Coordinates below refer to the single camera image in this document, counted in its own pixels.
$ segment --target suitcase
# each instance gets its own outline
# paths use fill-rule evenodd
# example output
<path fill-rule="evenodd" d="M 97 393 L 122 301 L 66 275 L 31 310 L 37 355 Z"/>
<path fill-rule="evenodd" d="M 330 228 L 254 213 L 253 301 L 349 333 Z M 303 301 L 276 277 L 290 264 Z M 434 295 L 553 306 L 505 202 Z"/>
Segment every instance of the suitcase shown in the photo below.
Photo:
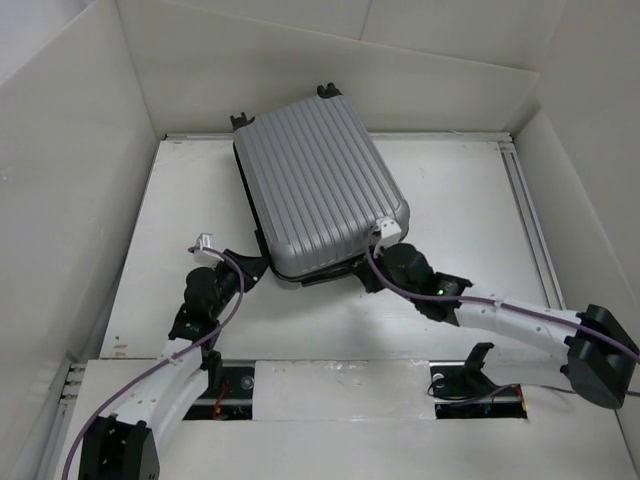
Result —
<path fill-rule="evenodd" d="M 273 272 L 311 285 L 351 273 L 382 217 L 403 237 L 409 205 L 352 106 L 332 83 L 248 119 L 231 117 L 236 161 Z"/>

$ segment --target hard-shell suitcase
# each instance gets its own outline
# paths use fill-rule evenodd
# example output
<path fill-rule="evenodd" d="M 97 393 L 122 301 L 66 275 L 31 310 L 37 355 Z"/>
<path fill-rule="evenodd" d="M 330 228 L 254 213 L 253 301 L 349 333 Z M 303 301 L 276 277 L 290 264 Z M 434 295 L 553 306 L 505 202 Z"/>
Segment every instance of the hard-shell suitcase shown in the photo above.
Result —
<path fill-rule="evenodd" d="M 409 205 L 333 84 L 231 122 L 256 236 L 281 279 L 308 285 L 350 273 L 379 218 L 394 218 L 407 234 Z"/>

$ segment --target white tabletop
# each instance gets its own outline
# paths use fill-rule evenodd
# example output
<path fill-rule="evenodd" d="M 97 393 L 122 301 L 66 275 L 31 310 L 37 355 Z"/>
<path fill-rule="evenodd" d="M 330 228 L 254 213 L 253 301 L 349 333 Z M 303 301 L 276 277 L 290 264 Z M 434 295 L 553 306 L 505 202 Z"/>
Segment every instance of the white tabletop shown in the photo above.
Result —
<path fill-rule="evenodd" d="M 411 207 L 406 241 L 435 269 L 545 302 L 495 141 L 374 140 Z M 161 142 L 101 357 L 155 358 L 182 302 L 185 276 L 196 267 L 187 247 L 204 231 L 219 249 L 256 255 L 254 230 L 228 136 Z M 355 278 L 291 291 L 268 272 L 217 348 L 226 359 L 444 360 L 466 358 L 481 341 L 516 344 L 429 321 L 390 292 L 365 294 Z"/>
<path fill-rule="evenodd" d="M 259 393 L 264 373 L 259 368 L 254 409 L 261 419 L 182 422 L 160 455 L 160 480 L 637 478 L 610 410 L 575 395 L 525 387 L 528 420 L 434 420 L 424 383 L 418 388 L 419 376 L 414 375 L 423 365 L 403 373 L 410 362 L 391 368 L 389 362 L 371 365 L 370 375 L 359 372 L 357 387 L 351 389 L 349 382 L 356 378 L 348 373 L 341 377 L 311 368 L 303 375 L 294 373 L 293 381 L 267 376 L 267 388 Z M 149 360 L 89 362 L 56 479 L 89 415 L 150 365 Z M 277 387 L 277 395 L 269 383 Z M 422 395 L 420 403 L 417 394 Z M 398 401 L 402 396 L 406 402 Z M 364 418 L 349 418 L 356 411 Z M 78 460 L 79 454 L 72 479 L 77 478 Z"/>

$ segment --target white enclosure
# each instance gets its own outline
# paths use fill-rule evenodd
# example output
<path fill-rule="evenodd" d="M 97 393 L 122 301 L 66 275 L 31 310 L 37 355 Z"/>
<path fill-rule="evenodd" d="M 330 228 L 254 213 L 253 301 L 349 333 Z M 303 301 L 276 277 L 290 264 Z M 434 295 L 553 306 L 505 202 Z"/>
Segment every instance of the white enclosure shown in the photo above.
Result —
<path fill-rule="evenodd" d="M 329 81 L 370 131 L 509 129 L 567 306 L 602 304 L 640 339 L 637 1 L 5 3 L 0 478 L 35 478 L 52 381 L 83 357 L 158 141 Z M 638 462 L 640 403 L 618 416 Z"/>

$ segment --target ribbed suitcase shell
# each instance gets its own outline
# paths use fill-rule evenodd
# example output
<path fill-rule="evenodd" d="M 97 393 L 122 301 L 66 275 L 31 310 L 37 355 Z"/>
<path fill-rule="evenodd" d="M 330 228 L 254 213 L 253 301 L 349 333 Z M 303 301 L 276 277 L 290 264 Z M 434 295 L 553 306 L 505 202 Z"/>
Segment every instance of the ribbed suitcase shell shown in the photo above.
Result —
<path fill-rule="evenodd" d="M 314 96 L 234 132 L 254 215 L 275 273 L 303 281 L 362 257 L 368 231 L 409 205 L 347 99 Z"/>

